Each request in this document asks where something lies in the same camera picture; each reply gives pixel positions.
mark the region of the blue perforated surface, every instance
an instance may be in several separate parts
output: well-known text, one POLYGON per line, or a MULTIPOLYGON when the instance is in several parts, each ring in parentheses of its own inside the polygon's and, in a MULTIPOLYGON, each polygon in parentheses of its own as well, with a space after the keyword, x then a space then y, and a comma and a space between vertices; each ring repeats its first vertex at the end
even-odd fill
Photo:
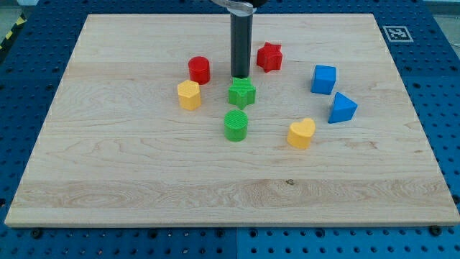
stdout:
MULTIPOLYGON (((0 66, 0 220, 90 13, 224 13, 197 0, 41 0, 0 66)), ((413 42, 387 45, 455 200, 460 195, 460 60, 417 0, 269 0, 259 13, 373 13, 413 42)), ((458 258, 460 227, 397 229, 11 230, 0 258, 458 258)))

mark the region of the yellow hexagon block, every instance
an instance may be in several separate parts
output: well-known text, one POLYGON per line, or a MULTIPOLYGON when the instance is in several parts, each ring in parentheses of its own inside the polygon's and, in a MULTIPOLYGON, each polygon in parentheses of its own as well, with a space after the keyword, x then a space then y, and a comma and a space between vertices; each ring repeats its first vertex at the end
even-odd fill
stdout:
POLYGON ((179 104, 182 108, 193 111, 201 106, 200 85, 197 82, 185 80, 178 84, 179 104))
POLYGON ((310 147, 311 138, 313 134, 315 134, 315 129, 315 121, 310 118, 306 118, 302 122, 293 122, 289 126, 287 142, 293 147, 307 149, 310 147))

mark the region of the wooden board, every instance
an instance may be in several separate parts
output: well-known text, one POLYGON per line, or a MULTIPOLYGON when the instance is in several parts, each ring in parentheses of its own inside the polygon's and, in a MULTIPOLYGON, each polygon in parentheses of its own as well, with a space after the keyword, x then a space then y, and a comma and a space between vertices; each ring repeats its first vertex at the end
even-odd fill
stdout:
POLYGON ((27 164, 11 227, 458 224, 441 175, 370 14, 255 15, 252 63, 281 42, 281 71, 252 65, 248 136, 224 138, 228 15, 90 15, 27 164), (203 105, 178 104, 188 59, 211 61, 203 105), (315 64, 335 65, 359 104, 328 124, 315 64), (310 149, 290 123, 316 121, 310 149))

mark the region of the green star block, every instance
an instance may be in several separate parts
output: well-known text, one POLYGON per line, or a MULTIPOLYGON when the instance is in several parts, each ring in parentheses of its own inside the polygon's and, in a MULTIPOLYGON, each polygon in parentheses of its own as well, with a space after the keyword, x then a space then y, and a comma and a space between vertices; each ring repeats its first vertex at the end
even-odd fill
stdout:
POLYGON ((229 104, 234 104, 240 109, 253 104, 256 99, 256 88, 251 84, 251 78, 233 78, 229 88, 229 104))

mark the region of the blue block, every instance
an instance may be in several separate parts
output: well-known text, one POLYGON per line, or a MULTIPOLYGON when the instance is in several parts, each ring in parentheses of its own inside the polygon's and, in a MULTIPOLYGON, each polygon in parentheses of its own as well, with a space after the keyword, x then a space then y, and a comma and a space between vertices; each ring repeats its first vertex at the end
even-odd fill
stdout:
POLYGON ((316 65, 311 79, 311 92, 316 94, 331 94, 336 83, 336 68, 327 65, 316 65))
POLYGON ((358 104, 350 100, 345 95, 336 92, 333 99, 331 115, 328 123, 345 122, 353 117, 357 110, 358 104))

